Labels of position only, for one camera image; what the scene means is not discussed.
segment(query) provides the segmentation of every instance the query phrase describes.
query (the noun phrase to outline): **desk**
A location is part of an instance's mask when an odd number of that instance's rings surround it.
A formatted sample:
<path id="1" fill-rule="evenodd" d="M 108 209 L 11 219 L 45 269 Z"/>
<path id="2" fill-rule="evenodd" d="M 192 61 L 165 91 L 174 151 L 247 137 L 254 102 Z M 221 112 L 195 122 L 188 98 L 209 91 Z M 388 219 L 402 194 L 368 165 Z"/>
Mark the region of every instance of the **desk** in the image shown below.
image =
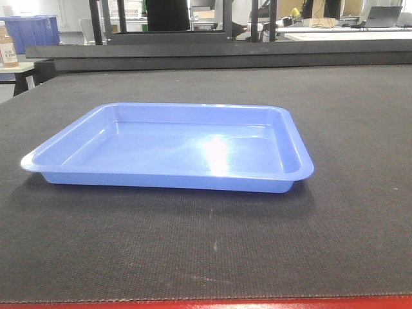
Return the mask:
<path id="1" fill-rule="evenodd" d="M 411 295 L 411 69 L 72 73 L 1 104 L 0 302 Z M 20 169 L 94 107 L 137 100 L 286 108 L 315 172 L 258 194 Z"/>
<path id="2" fill-rule="evenodd" d="M 410 28 L 350 28 L 350 27 L 333 27 L 333 28 L 318 28 L 318 27 L 279 27 L 278 33 L 314 33 L 314 32 L 412 32 Z"/>
<path id="3" fill-rule="evenodd" d="M 293 41 L 410 40 L 412 31 L 285 33 L 285 37 Z"/>
<path id="4" fill-rule="evenodd" d="M 33 62 L 19 62 L 18 66 L 13 68 L 0 67 L 0 74 L 2 73 L 14 73 L 15 81 L 0 81 L 0 84 L 15 84 L 14 94 L 19 95 L 28 90 L 27 77 L 33 75 L 34 63 Z"/>

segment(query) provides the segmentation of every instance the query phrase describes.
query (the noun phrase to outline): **bottle label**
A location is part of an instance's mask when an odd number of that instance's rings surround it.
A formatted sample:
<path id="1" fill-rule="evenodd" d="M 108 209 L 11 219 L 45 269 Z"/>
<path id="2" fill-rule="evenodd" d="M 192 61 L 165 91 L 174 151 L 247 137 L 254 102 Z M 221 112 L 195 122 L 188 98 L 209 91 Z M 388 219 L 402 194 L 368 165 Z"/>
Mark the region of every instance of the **bottle label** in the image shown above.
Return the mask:
<path id="1" fill-rule="evenodd" d="M 17 55 L 15 54 L 13 43 L 1 44 L 0 51 L 4 63 L 17 62 Z"/>

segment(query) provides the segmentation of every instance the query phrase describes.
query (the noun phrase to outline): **laptop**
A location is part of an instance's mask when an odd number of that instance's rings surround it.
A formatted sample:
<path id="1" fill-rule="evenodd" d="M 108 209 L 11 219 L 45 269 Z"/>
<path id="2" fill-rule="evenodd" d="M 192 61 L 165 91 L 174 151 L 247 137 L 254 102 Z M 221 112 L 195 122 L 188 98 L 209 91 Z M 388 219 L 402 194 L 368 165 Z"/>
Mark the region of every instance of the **laptop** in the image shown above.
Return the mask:
<path id="1" fill-rule="evenodd" d="M 394 27 L 401 11 L 401 6 L 372 6 L 366 21 L 351 28 L 391 28 Z"/>

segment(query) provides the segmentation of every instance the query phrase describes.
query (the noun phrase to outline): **bottle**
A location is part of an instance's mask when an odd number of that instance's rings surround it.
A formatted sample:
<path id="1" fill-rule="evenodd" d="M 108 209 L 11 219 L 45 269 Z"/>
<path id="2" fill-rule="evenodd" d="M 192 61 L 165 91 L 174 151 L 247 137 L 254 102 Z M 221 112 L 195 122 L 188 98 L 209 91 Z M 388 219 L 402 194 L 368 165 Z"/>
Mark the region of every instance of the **bottle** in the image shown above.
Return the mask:
<path id="1" fill-rule="evenodd" d="M 12 37 L 9 36 L 5 22 L 0 22 L 0 54 L 5 68 L 19 66 Z"/>

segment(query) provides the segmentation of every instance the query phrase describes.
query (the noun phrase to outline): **blue plastic tray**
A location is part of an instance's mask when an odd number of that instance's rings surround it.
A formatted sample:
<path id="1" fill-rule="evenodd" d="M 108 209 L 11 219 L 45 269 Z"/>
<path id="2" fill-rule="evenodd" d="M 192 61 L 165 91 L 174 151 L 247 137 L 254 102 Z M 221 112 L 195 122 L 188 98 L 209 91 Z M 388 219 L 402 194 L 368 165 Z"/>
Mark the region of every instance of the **blue plastic tray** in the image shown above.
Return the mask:
<path id="1" fill-rule="evenodd" d="M 270 106 L 99 106 L 26 155 L 51 183 L 286 192 L 314 166 L 292 117 Z"/>

